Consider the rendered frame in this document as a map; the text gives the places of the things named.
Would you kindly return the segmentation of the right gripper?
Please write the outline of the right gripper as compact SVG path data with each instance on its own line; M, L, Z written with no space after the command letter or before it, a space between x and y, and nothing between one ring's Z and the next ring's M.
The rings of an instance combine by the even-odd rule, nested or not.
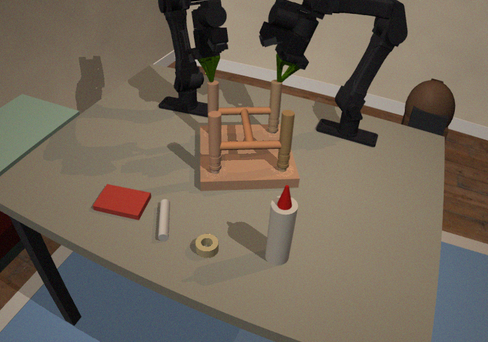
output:
M215 77L215 71L220 60L221 52L219 53L212 52L211 48L205 48L205 49L191 48L191 49L187 49L186 53L193 55L193 59L198 60L202 68L205 70L209 81L213 82Z

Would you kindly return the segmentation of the white cylinder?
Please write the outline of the white cylinder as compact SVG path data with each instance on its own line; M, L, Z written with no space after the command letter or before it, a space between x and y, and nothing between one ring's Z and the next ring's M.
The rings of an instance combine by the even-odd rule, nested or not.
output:
M170 224L170 201L167 199L161 200L160 203L160 221L158 239L160 241L167 241L169 239L169 224Z

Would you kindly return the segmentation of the beige bottle with red pointed cap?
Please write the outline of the beige bottle with red pointed cap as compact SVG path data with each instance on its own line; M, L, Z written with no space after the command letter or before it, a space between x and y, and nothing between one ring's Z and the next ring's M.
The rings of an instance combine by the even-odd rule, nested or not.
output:
M272 265L280 266L288 261L297 210L298 203L290 197L286 185L282 195L271 202L265 258Z

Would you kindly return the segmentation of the red flat rectangular block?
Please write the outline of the red flat rectangular block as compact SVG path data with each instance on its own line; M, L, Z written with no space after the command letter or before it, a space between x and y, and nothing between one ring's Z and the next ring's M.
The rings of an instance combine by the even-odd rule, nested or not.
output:
M107 184L93 205L95 211L140 220L151 193Z

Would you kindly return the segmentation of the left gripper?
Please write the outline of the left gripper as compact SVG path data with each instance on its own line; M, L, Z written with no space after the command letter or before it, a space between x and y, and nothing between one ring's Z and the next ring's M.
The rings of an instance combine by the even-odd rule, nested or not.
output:
M306 69L309 61L304 56L304 52L311 39L306 39L305 37L302 37L302 39L304 39L304 42L297 56L285 53L281 45L277 44L275 50L277 52L276 57L277 57L277 81L278 82L282 83L284 80L286 80L286 78L288 78L290 75L292 75L299 69L304 69L304 70ZM282 75L282 69L284 65L287 65L289 67Z

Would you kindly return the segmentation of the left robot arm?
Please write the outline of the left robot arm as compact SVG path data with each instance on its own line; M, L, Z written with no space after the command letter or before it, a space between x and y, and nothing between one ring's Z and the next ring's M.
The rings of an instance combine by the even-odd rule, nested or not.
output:
M350 79L340 87L335 96L335 102L342 110L340 123L321 119L316 131L375 147L378 134L358 128L363 119L360 110L365 104L368 88L385 58L407 37L405 7L401 2L303 0L302 4L298 4L288 0L276 0L270 10L268 22L263 22L260 42L263 47L280 44L285 53L297 56L304 42L302 37L312 38L319 24L317 18L323 19L325 14L332 13L378 17L375 17L373 34L364 55ZM292 30L300 36L294 35Z

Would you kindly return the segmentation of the light brown wooden stool seat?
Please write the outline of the light brown wooden stool seat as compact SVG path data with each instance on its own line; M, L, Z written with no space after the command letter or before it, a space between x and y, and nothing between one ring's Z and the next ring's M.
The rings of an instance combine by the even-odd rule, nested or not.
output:
M268 131L269 124L251 124L254 141L280 140L278 132ZM221 141L245 141L243 125L222 125ZM213 174L209 168L208 126L200 126L201 191L298 188L300 177L290 152L285 172L278 170L278 149L222 150L221 169Z

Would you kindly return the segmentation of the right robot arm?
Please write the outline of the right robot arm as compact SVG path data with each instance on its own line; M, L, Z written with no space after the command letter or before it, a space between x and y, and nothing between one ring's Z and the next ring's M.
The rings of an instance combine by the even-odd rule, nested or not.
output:
M191 3L193 1L198 2ZM211 48L216 53L226 49L227 28L220 27L226 21L226 11L221 6L221 0L158 0L160 12L164 13L171 31L175 51L174 88L178 93L178 98L167 96L159 103L159 108L208 117L208 103L198 102L196 93L196 89L201 88L204 82L203 73L193 56L186 53L186 49L191 49L186 10L197 4L200 4L198 9L191 12L193 28L205 29L193 31L195 48Z

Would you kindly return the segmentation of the brown wooden stool legs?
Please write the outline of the brown wooden stool legs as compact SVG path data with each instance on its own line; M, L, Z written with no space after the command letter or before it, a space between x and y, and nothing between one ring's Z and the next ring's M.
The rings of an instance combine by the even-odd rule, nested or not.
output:
M289 167L295 112L282 111L280 140L254 141L249 114L269 114L268 131L278 132L282 83L271 81L270 107L219 108L219 82L207 82L208 90L208 142L209 168L213 174L221 169L222 150L278 149L278 170L285 172ZM241 115L245 141L221 141L221 115Z

